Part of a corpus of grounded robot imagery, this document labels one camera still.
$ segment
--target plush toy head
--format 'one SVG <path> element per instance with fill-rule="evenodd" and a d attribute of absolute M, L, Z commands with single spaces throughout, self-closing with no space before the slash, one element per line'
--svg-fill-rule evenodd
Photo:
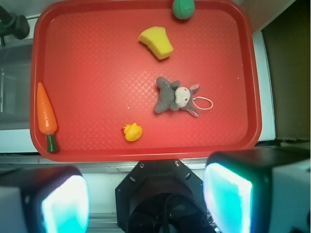
<path fill-rule="evenodd" d="M 199 84 L 190 88 L 179 87 L 180 81 L 171 83 L 163 77 L 158 77 L 156 84 L 160 89 L 159 100 L 155 105 L 156 113 L 162 113 L 168 109 L 173 111 L 182 109 L 187 110 L 194 117 L 199 116 L 199 112 L 192 106 L 192 95 L 199 90 Z"/>

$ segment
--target red tray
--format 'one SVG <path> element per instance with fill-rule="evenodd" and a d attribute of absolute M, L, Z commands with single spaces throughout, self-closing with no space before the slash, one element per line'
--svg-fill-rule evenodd
<path fill-rule="evenodd" d="M 208 157 L 255 145 L 261 131 L 258 80 L 246 15 L 229 0 L 195 1 L 187 21 L 171 0 L 88 0 L 53 4 L 40 16 L 32 58 L 31 137 L 54 161 L 125 161 Z M 174 52 L 161 62 L 138 42 L 163 26 Z M 194 118 L 187 111 L 153 111 L 156 78 L 199 83 L 195 96 L 214 102 Z M 42 82 L 53 106 L 59 152 L 46 152 L 36 117 Z M 124 124 L 143 127 L 130 143 Z"/>

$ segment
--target teal light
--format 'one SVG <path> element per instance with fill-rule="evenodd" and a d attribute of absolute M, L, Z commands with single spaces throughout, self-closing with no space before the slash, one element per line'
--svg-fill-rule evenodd
<path fill-rule="evenodd" d="M 228 233 L 249 233 L 252 183 L 212 163 L 205 168 L 203 184 L 205 203 L 218 228 Z"/>
<path fill-rule="evenodd" d="M 47 233 L 84 233 L 90 212 L 89 191 L 82 176 L 71 176 L 42 201 Z"/>

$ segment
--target tray rim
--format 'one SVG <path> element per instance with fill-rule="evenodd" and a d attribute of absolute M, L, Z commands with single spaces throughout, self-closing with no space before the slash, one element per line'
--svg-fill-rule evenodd
<path fill-rule="evenodd" d="M 81 150 L 66 150 L 66 155 L 59 155 L 59 153 L 50 154 L 47 153 L 46 150 L 39 144 L 37 135 L 35 133 L 35 128 L 37 127 L 37 120 L 36 120 L 36 86 L 38 83 L 38 80 L 36 78 L 36 73 L 38 73 L 40 70 L 44 70 L 44 67 L 38 66 L 38 53 L 39 48 L 42 46 L 42 43 L 45 42 L 45 37 L 39 36 L 39 33 L 41 33 L 41 28 L 45 24 L 49 24 L 51 22 L 51 17 L 53 15 L 53 12 L 57 10 L 58 8 L 62 7 L 68 7 L 68 6 L 76 6 L 76 5 L 89 5 L 89 4 L 118 4 L 125 3 L 130 4 L 133 6 L 137 6 L 139 3 L 139 8 L 133 7 L 132 9 L 154 9 L 153 7 L 149 7 L 150 5 L 154 4 L 162 4 L 161 6 L 164 6 L 165 4 L 171 5 L 172 1 L 170 0 L 75 0 L 75 1 L 61 1 L 52 4 L 50 7 L 48 7 L 39 17 L 36 26 L 35 26 L 35 33 L 34 33 L 34 43 L 33 43 L 33 53 L 32 53 L 32 67 L 31 67 L 31 104 L 30 104 L 30 133 L 31 133 L 31 139 L 35 146 L 35 148 L 38 150 L 38 152 L 53 161 L 59 161 L 59 162 L 108 162 L 108 161 L 137 161 L 137 160 L 161 160 L 161 159 L 184 159 L 184 158 L 202 158 L 202 157 L 209 157 L 214 151 L 218 151 L 220 146 L 200 146 L 200 147 L 174 147 L 174 148 L 152 148 L 154 153 L 145 153 L 143 150 L 146 149 L 113 149 L 113 150 L 100 150 L 104 152 L 108 152 L 108 154 L 103 154 L 102 152 L 100 154 L 94 154 L 90 156 L 90 152 L 94 152 L 96 150 L 84 150 L 85 157 L 88 158 L 87 161 L 83 160 L 75 160 L 74 152 L 75 151 L 81 151 Z M 244 135 L 243 139 L 241 139 L 239 142 L 231 145 L 224 145 L 221 146 L 221 150 L 244 150 L 244 149 L 250 149 L 252 148 L 255 143 L 258 141 L 258 138 L 261 133 L 261 109 L 260 109 L 260 99 L 259 99 L 259 84 L 258 84 L 258 77 L 257 77 L 257 70 L 256 70 L 256 62 L 255 62 L 255 53 L 254 53 L 254 47 L 253 47 L 253 39 L 251 35 L 251 28 L 248 22 L 248 18 L 246 14 L 242 11 L 242 9 L 235 4 L 234 2 L 230 0 L 196 0 L 196 8 L 197 5 L 200 9 L 201 4 L 205 4 L 206 2 L 216 2 L 217 4 L 221 5 L 225 9 L 234 9 L 235 10 L 235 16 L 239 17 L 240 24 L 238 25 L 238 30 L 243 30 L 243 36 L 246 40 L 246 46 L 248 47 L 248 55 L 250 57 L 249 65 L 243 66 L 244 68 L 250 68 L 250 73 L 252 74 L 251 82 L 252 82 L 252 90 L 251 93 L 246 92 L 248 96 L 252 96 L 252 101 L 255 104 L 252 104 L 250 106 L 250 100 L 248 97 L 246 97 L 246 105 L 247 105 L 247 112 L 249 112 L 249 108 L 253 108 L 254 111 L 252 112 L 253 116 L 252 119 L 257 123 L 257 127 L 253 132 L 250 132 L 247 130 L 246 134 Z M 166 7 L 158 7 L 156 9 L 166 9 Z M 241 143 L 245 138 L 249 138 L 247 143 Z"/>

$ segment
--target plush toy ear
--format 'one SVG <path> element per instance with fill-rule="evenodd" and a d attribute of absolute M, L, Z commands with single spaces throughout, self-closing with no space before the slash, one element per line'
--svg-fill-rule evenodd
<path fill-rule="evenodd" d="M 199 85 L 199 84 L 192 85 L 192 86 L 189 88 L 189 90 L 190 90 L 192 93 L 197 92 L 199 89 L 200 89 L 200 85 Z"/>
<path fill-rule="evenodd" d="M 196 109 L 194 108 L 189 108 L 189 109 L 186 109 L 191 115 L 193 115 L 194 117 L 198 117 L 199 116 L 199 113 Z"/>

